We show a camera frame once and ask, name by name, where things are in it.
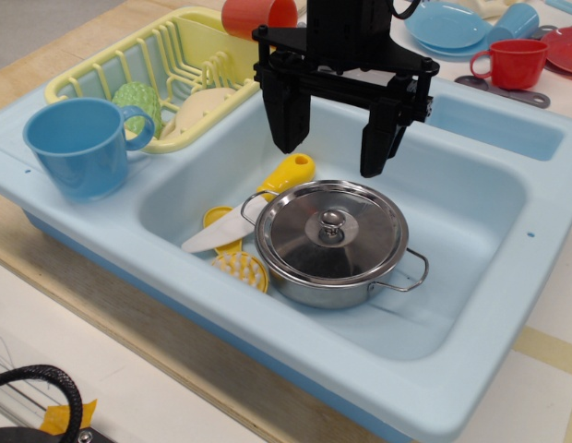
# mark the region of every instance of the yellow knife handle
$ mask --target yellow knife handle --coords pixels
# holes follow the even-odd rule
[[[257,188],[259,191],[274,191],[281,194],[286,189],[313,180],[315,176],[315,162],[306,154],[292,154],[278,165],[273,173],[268,175],[264,183]],[[274,198],[271,194],[264,194],[267,201]]]

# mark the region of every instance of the blue plate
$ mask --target blue plate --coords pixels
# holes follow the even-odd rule
[[[421,3],[405,26],[419,42],[443,49],[473,46],[487,35],[488,25],[467,7],[447,2]]]
[[[487,35],[487,32],[493,26],[490,23],[484,22],[483,30],[484,34]],[[453,58],[471,58],[473,55],[479,53],[480,51],[485,51],[489,49],[489,44],[487,43],[487,39],[480,39],[478,42],[471,46],[467,46],[465,48],[456,48],[456,49],[448,49],[448,48],[440,48],[437,46],[433,46],[431,44],[427,44],[421,41],[417,41],[423,48],[425,48],[428,52],[438,54],[438,55],[445,55],[446,57],[453,57]]]

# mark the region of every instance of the wooden table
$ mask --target wooden table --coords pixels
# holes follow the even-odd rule
[[[182,6],[128,0],[0,70],[0,109]],[[382,442],[323,402],[33,228],[0,196],[0,263],[268,441]]]

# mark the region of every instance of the pot lid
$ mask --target pot lid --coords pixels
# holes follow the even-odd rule
[[[256,224],[257,249],[271,269],[318,285],[381,277],[399,262],[408,237],[390,199],[345,181],[293,187],[272,200]]]

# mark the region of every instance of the brush bristles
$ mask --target brush bristles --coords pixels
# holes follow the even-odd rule
[[[216,257],[212,266],[259,291],[265,291],[266,275],[254,258],[247,253],[222,254]]]

